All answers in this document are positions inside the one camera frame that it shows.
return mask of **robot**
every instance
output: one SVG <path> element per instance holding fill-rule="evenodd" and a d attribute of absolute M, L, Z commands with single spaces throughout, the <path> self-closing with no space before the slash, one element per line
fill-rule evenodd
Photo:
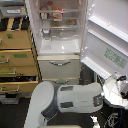
<path fill-rule="evenodd" d="M 24 128 L 47 126 L 49 119 L 52 119 L 58 111 L 62 113 L 96 112 L 102 108 L 103 98 L 113 107 L 128 109 L 128 101 L 121 93 L 124 88 L 125 91 L 127 90 L 127 86 L 127 76 L 119 76 L 117 73 L 105 80 L 102 87 L 96 82 L 85 86 L 55 87 L 48 81 L 42 82 L 32 93 Z M 97 120 L 94 117 L 92 119 L 97 125 L 94 128 L 100 128 Z"/>

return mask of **wooden cabinet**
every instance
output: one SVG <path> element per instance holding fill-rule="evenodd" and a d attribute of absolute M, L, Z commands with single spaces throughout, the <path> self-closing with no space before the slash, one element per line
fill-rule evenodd
<path fill-rule="evenodd" d="M 40 72 L 30 29 L 11 31 L 12 21 L 7 31 L 0 32 L 0 93 L 32 93 Z"/>

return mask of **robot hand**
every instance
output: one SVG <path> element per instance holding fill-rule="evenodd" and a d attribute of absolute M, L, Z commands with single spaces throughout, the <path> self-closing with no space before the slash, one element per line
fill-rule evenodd
<path fill-rule="evenodd" d="M 113 75 L 109 77 L 105 84 L 103 85 L 103 94 L 105 101 L 112 107 L 123 107 L 128 109 L 128 100 L 123 99 L 119 84 L 119 77 L 117 75 Z"/>

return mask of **freezer drawer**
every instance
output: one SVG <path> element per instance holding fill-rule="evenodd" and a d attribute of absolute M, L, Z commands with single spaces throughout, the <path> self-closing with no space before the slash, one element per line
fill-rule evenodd
<path fill-rule="evenodd" d="M 36 65 L 22 67 L 0 67 L 0 77 L 36 76 Z"/>
<path fill-rule="evenodd" d="M 0 51 L 0 67 L 34 65 L 31 49 Z"/>
<path fill-rule="evenodd" d="M 78 85 L 79 84 L 79 78 L 67 78 L 67 79 L 44 79 L 43 81 L 49 81 L 54 86 L 60 86 L 60 85 Z"/>
<path fill-rule="evenodd" d="M 77 55 L 38 56 L 42 79 L 79 78 L 80 62 Z"/>
<path fill-rule="evenodd" d="M 33 92 L 34 88 L 37 85 L 38 85 L 38 78 L 36 79 L 36 81 L 0 83 L 0 93 Z"/>
<path fill-rule="evenodd" d="M 0 49 L 31 48 L 28 31 L 0 32 Z"/>

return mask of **shelf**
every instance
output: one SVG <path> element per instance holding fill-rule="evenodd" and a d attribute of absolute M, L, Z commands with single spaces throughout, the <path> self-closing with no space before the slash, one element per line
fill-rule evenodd
<path fill-rule="evenodd" d="M 112 34 L 114 34 L 115 36 L 121 38 L 122 40 L 128 42 L 128 35 L 122 31 L 120 31 L 119 29 L 115 28 L 111 23 L 104 21 L 103 19 L 97 17 L 97 16 L 91 16 L 89 18 L 89 20 L 95 24 L 97 24 L 98 26 L 104 28 L 105 30 L 111 32 Z"/>
<path fill-rule="evenodd" d="M 111 40 L 103 37 L 102 35 L 98 34 L 97 32 L 93 31 L 93 30 L 88 30 L 88 32 L 90 34 L 92 34 L 93 36 L 97 37 L 98 39 L 100 39 L 101 41 L 109 44 L 110 46 L 112 46 L 113 48 L 117 49 L 118 51 L 122 52 L 124 55 L 128 56 L 128 52 L 125 51 L 124 49 L 122 49 L 120 46 L 114 44 Z"/>
<path fill-rule="evenodd" d="M 63 10 L 46 10 L 42 11 L 39 10 L 38 13 L 73 13 L 73 12 L 79 12 L 78 9 L 63 9 Z"/>
<path fill-rule="evenodd" d="M 78 29 L 79 25 L 69 25 L 69 26 L 60 26 L 60 27 L 51 27 L 51 29 Z"/>
<path fill-rule="evenodd" d="M 77 19 L 77 17 L 63 17 L 63 19 L 62 20 L 76 20 Z M 48 17 L 48 19 L 42 19 L 42 20 L 54 20 L 54 18 L 53 17 Z"/>

